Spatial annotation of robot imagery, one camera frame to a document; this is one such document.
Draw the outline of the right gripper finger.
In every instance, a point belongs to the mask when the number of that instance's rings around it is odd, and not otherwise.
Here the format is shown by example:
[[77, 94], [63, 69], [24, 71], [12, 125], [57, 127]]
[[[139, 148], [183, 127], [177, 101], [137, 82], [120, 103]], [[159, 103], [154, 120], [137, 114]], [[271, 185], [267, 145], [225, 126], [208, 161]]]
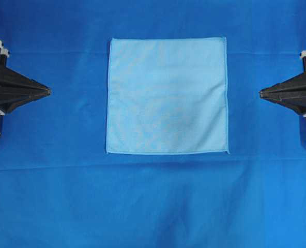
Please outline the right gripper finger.
[[289, 92], [289, 91], [303, 91], [306, 90], [306, 72], [299, 74], [282, 83], [277, 83], [273, 86], [262, 89], [259, 94], [264, 96], [266, 94]]
[[298, 115], [306, 115], [306, 97], [286, 97], [280, 94], [260, 94], [260, 98], [291, 109]]

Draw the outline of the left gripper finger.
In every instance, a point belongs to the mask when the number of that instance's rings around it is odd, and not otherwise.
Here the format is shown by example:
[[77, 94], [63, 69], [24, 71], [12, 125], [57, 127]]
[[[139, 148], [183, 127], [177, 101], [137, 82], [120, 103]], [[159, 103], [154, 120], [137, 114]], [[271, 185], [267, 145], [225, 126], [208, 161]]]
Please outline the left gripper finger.
[[50, 91], [47, 86], [40, 84], [35, 80], [29, 79], [4, 66], [0, 66], [0, 83], [6, 86]]
[[51, 94], [50, 90], [27, 91], [21, 94], [0, 94], [0, 109], [9, 114], [16, 108]]

